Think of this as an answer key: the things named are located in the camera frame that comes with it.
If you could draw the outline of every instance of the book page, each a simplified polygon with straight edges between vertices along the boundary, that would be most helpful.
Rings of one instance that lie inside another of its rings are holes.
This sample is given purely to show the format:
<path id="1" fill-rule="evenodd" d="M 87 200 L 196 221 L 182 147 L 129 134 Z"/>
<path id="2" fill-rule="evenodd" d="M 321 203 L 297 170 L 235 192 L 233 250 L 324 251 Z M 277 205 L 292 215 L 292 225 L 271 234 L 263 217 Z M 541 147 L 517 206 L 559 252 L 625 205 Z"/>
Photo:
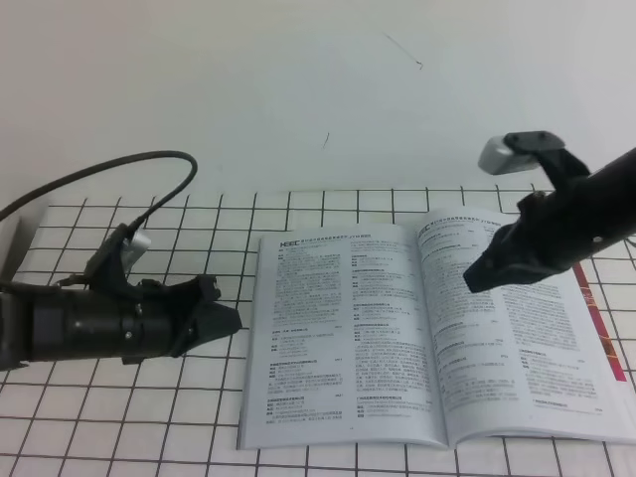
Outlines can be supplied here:
<path id="1" fill-rule="evenodd" d="M 447 445 L 412 229 L 266 236 L 240 448 Z"/>
<path id="2" fill-rule="evenodd" d="M 488 433 L 629 440 L 636 424 L 571 271 L 473 294 L 463 272 L 515 217 L 430 213 L 418 233 L 451 445 Z"/>

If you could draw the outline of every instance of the white wall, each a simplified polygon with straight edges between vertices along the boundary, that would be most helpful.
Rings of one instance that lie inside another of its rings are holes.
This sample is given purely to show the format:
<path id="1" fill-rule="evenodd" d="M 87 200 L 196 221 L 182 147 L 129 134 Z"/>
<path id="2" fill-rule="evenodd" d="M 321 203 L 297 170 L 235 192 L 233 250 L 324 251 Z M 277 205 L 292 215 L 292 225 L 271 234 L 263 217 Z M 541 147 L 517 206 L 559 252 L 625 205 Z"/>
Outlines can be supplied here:
<path id="1" fill-rule="evenodd" d="M 633 0 L 7 0 L 0 191 L 162 148 L 200 160 L 199 188 L 476 186 L 490 136 L 536 128 L 595 169 L 636 146 L 635 17 Z M 97 184 L 152 192 L 180 167 Z"/>

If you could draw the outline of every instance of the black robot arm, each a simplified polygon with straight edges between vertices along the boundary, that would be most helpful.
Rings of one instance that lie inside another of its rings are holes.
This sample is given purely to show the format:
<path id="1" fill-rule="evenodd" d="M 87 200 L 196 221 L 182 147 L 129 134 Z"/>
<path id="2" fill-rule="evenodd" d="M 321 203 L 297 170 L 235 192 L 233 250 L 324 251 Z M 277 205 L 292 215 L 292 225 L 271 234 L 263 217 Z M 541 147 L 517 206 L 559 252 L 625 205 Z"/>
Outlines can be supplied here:
<path id="1" fill-rule="evenodd" d="M 0 371 L 30 361 L 119 357 L 128 364 L 157 356 L 178 357 L 240 329 L 238 312 L 217 303 L 221 290 L 213 275 L 173 286 L 153 280 L 132 285 L 126 279 L 126 271 L 150 245 L 141 225 L 194 178 L 197 162 L 189 154 L 156 151 L 91 166 L 21 197 L 0 211 L 0 221 L 77 179 L 163 157 L 188 161 L 188 177 L 130 225 L 119 225 L 82 274 L 47 286 L 0 281 Z M 78 284 L 87 289 L 64 289 Z"/>
<path id="2" fill-rule="evenodd" d="M 636 233 L 636 149 L 590 175 L 558 137 L 537 131 L 494 138 L 480 158 L 491 174 L 538 165 L 555 190 L 518 203 L 519 219 L 465 271 L 471 291 L 536 283 Z"/>

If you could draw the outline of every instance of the cable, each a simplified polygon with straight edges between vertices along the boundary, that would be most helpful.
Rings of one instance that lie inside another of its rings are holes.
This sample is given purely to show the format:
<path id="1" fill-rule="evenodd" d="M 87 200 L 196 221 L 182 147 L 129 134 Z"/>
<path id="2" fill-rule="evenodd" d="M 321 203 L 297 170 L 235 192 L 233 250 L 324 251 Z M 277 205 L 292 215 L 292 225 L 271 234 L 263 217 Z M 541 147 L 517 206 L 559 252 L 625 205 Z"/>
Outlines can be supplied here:
<path id="1" fill-rule="evenodd" d="M 142 152 L 139 154 L 132 154 L 130 156 L 123 156 L 117 159 L 112 159 L 110 161 L 102 162 L 100 164 L 95 164 L 94 166 L 86 167 L 85 169 L 81 169 L 80 171 L 73 172 L 68 176 L 57 179 L 49 184 L 45 184 L 42 187 L 39 187 L 28 194 L 18 198 L 7 207 L 0 211 L 0 222 L 4 221 L 11 214 L 16 212 L 18 209 L 26 206 L 30 202 L 38 199 L 39 197 L 44 196 L 56 189 L 60 189 L 63 186 L 66 186 L 70 183 L 78 181 L 80 179 L 84 179 L 88 176 L 92 176 L 99 172 L 107 171 L 108 169 L 114 169 L 115 167 L 125 166 L 127 164 L 133 164 L 135 162 L 149 161 L 152 159 L 162 159 L 162 158 L 176 158 L 187 161 L 191 165 L 190 173 L 188 176 L 179 184 L 175 189 L 173 189 L 170 193 L 168 193 L 163 199 L 155 203 L 152 207 L 150 207 L 146 212 L 144 212 L 141 216 L 135 219 L 129 226 L 128 229 L 131 234 L 141 227 L 141 225 L 153 214 L 166 204 L 168 201 L 173 199 L 177 194 L 183 191 L 188 185 L 192 182 L 192 180 L 197 175 L 197 171 L 199 170 L 199 166 L 194 157 L 190 154 L 180 151 L 151 151 L 151 152 Z M 0 280 L 0 291 L 16 291 L 16 292 L 25 292 L 25 291 L 51 291 L 51 290 L 59 290 L 57 286 L 50 285 L 31 285 L 27 283 L 19 283 L 19 282 L 8 282 Z"/>

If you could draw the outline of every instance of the white grid paper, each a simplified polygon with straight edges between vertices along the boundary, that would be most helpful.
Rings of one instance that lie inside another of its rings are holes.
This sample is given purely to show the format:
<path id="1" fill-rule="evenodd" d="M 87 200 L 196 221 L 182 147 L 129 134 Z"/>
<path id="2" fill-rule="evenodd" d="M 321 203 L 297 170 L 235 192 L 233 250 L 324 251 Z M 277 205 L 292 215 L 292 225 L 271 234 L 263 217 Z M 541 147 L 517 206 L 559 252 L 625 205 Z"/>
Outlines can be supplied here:
<path id="1" fill-rule="evenodd" d="M 177 198 L 153 215 L 151 250 L 130 280 L 167 284 L 204 271 L 245 329 L 184 358 L 122 366 L 117 359 L 36 363 L 0 374 L 0 476 L 57 477 L 622 477 L 636 448 L 570 439 L 492 437 L 439 451 L 400 444 L 235 450 L 251 322 L 257 240 L 264 234 L 355 223 L 416 225 L 431 208 L 516 213 L 534 190 L 383 190 Z M 50 283 L 83 270 L 127 206 L 51 206 L 16 279 Z M 583 263 L 623 368 L 636 362 L 636 250 L 622 242 Z"/>

